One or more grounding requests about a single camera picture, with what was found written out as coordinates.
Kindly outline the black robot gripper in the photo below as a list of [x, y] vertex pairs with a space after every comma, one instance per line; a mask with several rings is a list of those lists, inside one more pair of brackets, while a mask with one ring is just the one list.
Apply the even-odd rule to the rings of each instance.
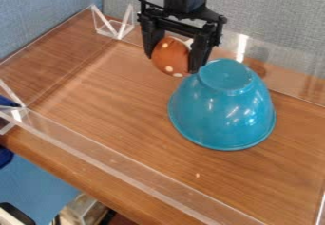
[[147, 57], [153, 56], [154, 48], [167, 31], [190, 37], [193, 44], [189, 54], [189, 72], [197, 73], [207, 62], [213, 46], [219, 45], [227, 18], [211, 11], [206, 5], [182, 11], [174, 5], [169, 7], [158, 5], [151, 0], [138, 1], [141, 3], [138, 21]]

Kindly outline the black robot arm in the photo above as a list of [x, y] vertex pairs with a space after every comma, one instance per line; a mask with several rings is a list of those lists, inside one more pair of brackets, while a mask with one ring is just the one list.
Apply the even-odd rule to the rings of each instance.
[[150, 0], [138, 0], [145, 53], [153, 58], [153, 51], [167, 31], [193, 39], [187, 69], [197, 73], [207, 63], [214, 47], [221, 44], [223, 25], [227, 18], [210, 10], [207, 0], [163, 0], [159, 6]]

